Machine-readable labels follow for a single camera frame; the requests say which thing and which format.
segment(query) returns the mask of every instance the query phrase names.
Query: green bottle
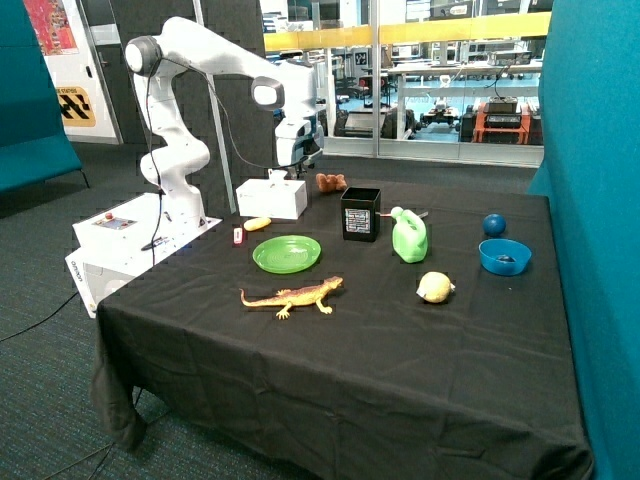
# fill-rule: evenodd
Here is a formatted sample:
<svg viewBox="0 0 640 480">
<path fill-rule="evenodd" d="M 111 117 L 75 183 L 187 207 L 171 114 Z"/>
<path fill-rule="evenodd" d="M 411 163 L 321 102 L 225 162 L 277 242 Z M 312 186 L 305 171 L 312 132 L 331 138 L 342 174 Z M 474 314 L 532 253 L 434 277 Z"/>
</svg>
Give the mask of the green bottle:
<svg viewBox="0 0 640 480">
<path fill-rule="evenodd" d="M 427 227 L 422 219 L 411 210 L 394 207 L 391 217 L 396 221 L 393 227 L 393 249 L 407 263 L 420 262 L 427 255 Z"/>
</svg>

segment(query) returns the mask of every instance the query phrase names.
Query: black cup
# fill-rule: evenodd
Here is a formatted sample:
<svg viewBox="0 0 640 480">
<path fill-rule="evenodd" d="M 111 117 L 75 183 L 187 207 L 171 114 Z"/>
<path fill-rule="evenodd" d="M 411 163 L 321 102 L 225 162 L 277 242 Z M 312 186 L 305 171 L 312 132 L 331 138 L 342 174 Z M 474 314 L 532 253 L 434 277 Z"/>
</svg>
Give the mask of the black cup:
<svg viewBox="0 0 640 480">
<path fill-rule="evenodd" d="M 340 199 L 342 238 L 374 242 L 380 231 L 380 190 L 349 187 Z"/>
</svg>

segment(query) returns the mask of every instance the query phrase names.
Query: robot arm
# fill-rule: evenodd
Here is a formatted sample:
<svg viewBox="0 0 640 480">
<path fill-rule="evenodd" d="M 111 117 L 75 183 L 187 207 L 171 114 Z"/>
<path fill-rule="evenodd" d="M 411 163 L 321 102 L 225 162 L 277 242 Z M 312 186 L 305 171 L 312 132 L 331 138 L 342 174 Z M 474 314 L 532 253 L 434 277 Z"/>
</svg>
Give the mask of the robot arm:
<svg viewBox="0 0 640 480">
<path fill-rule="evenodd" d="M 154 150 L 153 158 L 146 155 L 141 169 L 147 180 L 161 185 L 174 214 L 182 210 L 184 214 L 178 213 L 190 219 L 204 218 L 200 192 L 184 177 L 209 162 L 209 150 L 184 125 L 171 87 L 172 79 L 188 69 L 251 77 L 254 101 L 266 110 L 282 108 L 285 119 L 275 132 L 280 166 L 313 163 L 322 153 L 324 132 L 317 122 L 311 65 L 295 60 L 274 65 L 178 17 L 167 20 L 160 35 L 131 40 L 125 58 L 136 74 L 134 86 L 145 121 L 167 143 Z"/>
</svg>

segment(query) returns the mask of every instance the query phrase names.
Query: small red object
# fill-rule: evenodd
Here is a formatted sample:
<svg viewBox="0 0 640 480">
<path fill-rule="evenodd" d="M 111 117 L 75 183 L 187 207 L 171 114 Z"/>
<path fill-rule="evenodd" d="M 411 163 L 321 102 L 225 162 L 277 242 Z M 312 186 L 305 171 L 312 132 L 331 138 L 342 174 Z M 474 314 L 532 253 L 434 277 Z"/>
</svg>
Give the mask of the small red object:
<svg viewBox="0 0 640 480">
<path fill-rule="evenodd" d="M 242 227 L 233 229 L 233 243 L 234 245 L 240 245 L 244 240 L 244 230 Z"/>
</svg>

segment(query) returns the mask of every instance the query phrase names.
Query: black wire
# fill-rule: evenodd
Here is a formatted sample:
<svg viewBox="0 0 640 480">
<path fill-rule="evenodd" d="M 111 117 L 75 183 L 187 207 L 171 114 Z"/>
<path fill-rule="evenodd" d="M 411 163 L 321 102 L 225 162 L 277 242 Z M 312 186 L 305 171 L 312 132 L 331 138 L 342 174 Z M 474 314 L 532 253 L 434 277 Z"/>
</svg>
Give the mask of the black wire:
<svg viewBox="0 0 640 480">
<path fill-rule="evenodd" d="M 138 396 L 136 397 L 136 401 L 133 403 L 133 408 L 136 408 L 136 406 L 138 405 L 138 401 L 140 400 L 141 395 L 142 395 L 142 388 L 138 391 Z M 111 444 L 109 445 L 109 449 L 107 450 L 107 453 L 105 453 L 102 459 L 98 462 L 98 465 L 96 465 L 96 468 L 93 469 L 93 472 L 91 472 L 91 475 L 87 477 L 87 480 L 91 480 L 92 478 L 94 478 L 96 475 L 100 473 L 101 468 L 104 466 L 105 460 L 111 453 L 111 450 L 113 450 L 113 447 L 115 446 L 115 444 L 116 442 L 111 442 Z"/>
<path fill-rule="evenodd" d="M 140 395 L 141 395 L 141 394 L 142 394 L 142 389 L 140 389 L 140 392 L 138 392 L 138 398 L 136 399 L 136 405 L 137 405 L 137 403 L 138 403 L 138 400 L 140 399 Z M 149 426 L 151 426 L 151 425 L 153 425 L 153 424 L 157 423 L 159 420 L 161 420 L 162 418 L 166 417 L 169 413 L 171 413 L 171 409 L 168 409 L 168 410 L 167 410 L 167 411 L 165 411 L 164 413 L 162 413 L 162 414 L 158 415 L 156 418 L 154 418 L 153 420 L 151 420 L 151 421 L 149 422 Z M 50 474 L 50 475 L 47 475 L 43 480 L 50 480 L 51 478 L 56 477 L 56 476 L 60 475 L 60 474 L 61 474 L 61 473 L 63 473 L 63 472 L 66 472 L 67 470 L 69 470 L 69 469 L 71 469 L 71 468 L 75 467 L 76 465 L 79 465 L 80 463 L 84 462 L 85 460 L 87 460 L 87 459 L 89 459 L 89 458 L 93 457 L 94 455 L 97 455 L 97 454 L 98 454 L 98 453 L 100 453 L 102 450 L 105 450 L 105 449 L 107 449 L 107 448 L 108 448 L 108 449 L 109 449 L 109 451 L 108 451 L 108 452 L 104 455 L 104 457 L 100 460 L 100 463 L 99 463 L 99 464 L 98 464 L 98 466 L 94 469 L 93 473 L 92 473 L 92 474 L 91 474 L 91 476 L 89 477 L 89 478 L 95 478 L 95 475 L 96 475 L 96 472 L 97 472 L 98 468 L 100 467 L 100 465 L 102 465 L 102 464 L 104 463 L 105 459 L 107 458 L 107 456 L 108 456 L 108 455 L 109 455 L 109 453 L 111 452 L 111 449 L 113 448 L 113 446 L 114 446 L 114 445 L 115 445 L 115 442 L 111 442 L 111 443 L 110 443 L 110 444 L 108 444 L 108 445 L 105 445 L 105 446 L 103 446 L 103 447 L 100 447 L 100 448 L 98 448 L 98 449 L 94 450 L 93 452 L 89 453 L 88 455 L 85 455 L 85 456 L 84 456 L 84 457 L 82 457 L 80 460 L 78 460 L 78 461 L 76 461 L 76 462 L 74 462 L 74 463 L 72 463 L 72 464 L 70 464 L 70 465 L 67 465 L 67 466 L 66 466 L 66 467 L 64 467 L 64 468 L 61 468 L 60 470 L 58 470 L 58 471 L 57 471 L 57 472 L 55 472 L 55 473 L 52 473 L 52 474 Z"/>
<path fill-rule="evenodd" d="M 500 94 L 498 94 L 498 80 L 500 80 L 502 78 L 502 75 L 504 75 L 507 72 L 507 70 L 509 70 L 510 66 L 511 65 L 507 65 L 507 66 L 503 67 L 502 70 L 500 70 L 500 73 L 496 74 L 496 79 L 493 81 L 493 83 L 490 83 L 489 85 L 485 85 L 484 86 L 484 88 L 493 87 L 493 89 L 495 90 L 496 95 L 498 96 L 498 98 L 502 98 L 502 97 L 500 97 Z"/>
<path fill-rule="evenodd" d="M 12 335 L 9 335 L 8 337 L 4 337 L 3 339 L 0 339 L 0 343 L 5 342 L 7 340 L 9 340 L 10 338 L 13 337 L 17 337 L 18 335 L 22 335 L 23 333 L 28 332 L 29 330 L 32 330 L 34 328 L 36 328 L 39 325 L 42 325 L 44 322 L 46 322 L 47 320 L 49 320 L 50 318 L 52 318 L 56 313 L 58 313 L 60 310 L 62 310 L 71 300 L 73 300 L 73 297 L 75 297 L 76 295 L 78 295 L 78 292 L 74 293 L 73 295 L 71 295 L 69 298 L 67 298 L 67 300 L 60 305 L 55 312 L 53 312 L 51 315 L 49 315 L 47 318 L 45 318 L 44 320 L 40 320 L 38 323 L 34 323 L 33 325 L 31 325 L 30 327 L 25 328 L 24 330 L 20 330 L 17 333 L 14 333 Z"/>
<path fill-rule="evenodd" d="M 229 113 L 227 112 L 227 109 L 225 108 L 224 104 L 222 103 L 222 100 L 220 100 L 220 97 L 216 93 L 215 87 L 213 86 L 213 84 L 207 78 L 207 74 L 203 73 L 203 72 L 200 72 L 199 70 L 196 70 L 195 68 L 191 67 L 190 65 L 185 65 L 183 63 L 176 62 L 175 60 L 171 60 L 169 58 L 163 58 L 163 60 L 166 60 L 167 62 L 175 63 L 176 65 L 179 65 L 179 66 L 181 66 L 183 68 L 186 68 L 188 70 L 193 70 L 194 72 L 200 74 L 205 79 L 205 81 L 207 82 L 207 85 L 209 85 L 209 87 L 211 87 L 210 88 L 210 92 L 213 94 L 213 96 L 215 97 L 216 101 L 220 104 L 220 108 L 222 108 L 222 111 L 224 112 L 224 117 L 225 117 L 225 120 L 226 120 L 226 123 L 227 123 L 227 131 L 229 132 L 229 138 L 231 139 L 231 145 L 233 146 L 233 150 L 236 153 L 236 155 L 238 156 L 238 158 L 240 160 L 242 160 L 244 163 L 246 163 L 248 165 L 251 165 L 253 167 L 258 167 L 258 168 L 262 168 L 262 169 L 265 169 L 265 170 L 268 170 L 270 168 L 277 170 L 277 169 L 283 169 L 283 168 L 289 168 L 289 167 L 296 167 L 296 166 L 300 165 L 301 163 L 304 163 L 307 160 L 306 158 L 303 157 L 302 159 L 300 159 L 297 162 L 294 162 L 294 163 L 292 163 L 290 165 L 280 165 L 280 166 L 274 167 L 274 166 L 259 165 L 257 163 L 250 162 L 249 160 L 244 158 L 240 154 L 240 151 L 238 150 L 238 147 L 236 145 L 235 139 L 233 137 L 233 133 L 231 131 L 231 122 L 229 121 Z"/>
<path fill-rule="evenodd" d="M 158 58 L 153 67 L 151 68 L 152 72 L 155 72 L 158 66 L 160 65 L 161 58 Z M 158 221 L 156 222 L 156 229 L 153 231 L 153 235 L 151 235 L 151 263 L 152 266 L 156 264 L 156 249 L 155 249 L 155 238 L 158 233 L 158 229 L 160 228 L 160 220 L 162 219 L 162 179 L 160 178 L 160 170 L 158 170 L 158 165 L 156 164 L 155 158 L 153 158 L 153 149 L 152 149 L 152 141 L 153 141 L 153 128 L 151 127 L 151 114 L 149 113 L 149 90 L 151 87 L 151 78 L 147 78 L 147 91 L 145 93 L 144 104 L 147 110 L 147 121 L 149 122 L 149 136 L 147 137 L 147 149 L 149 150 L 149 155 L 151 156 L 151 163 L 153 164 L 153 168 L 156 169 L 156 175 L 158 177 L 158 203 L 159 203 L 159 213 L 158 213 Z"/>
</svg>

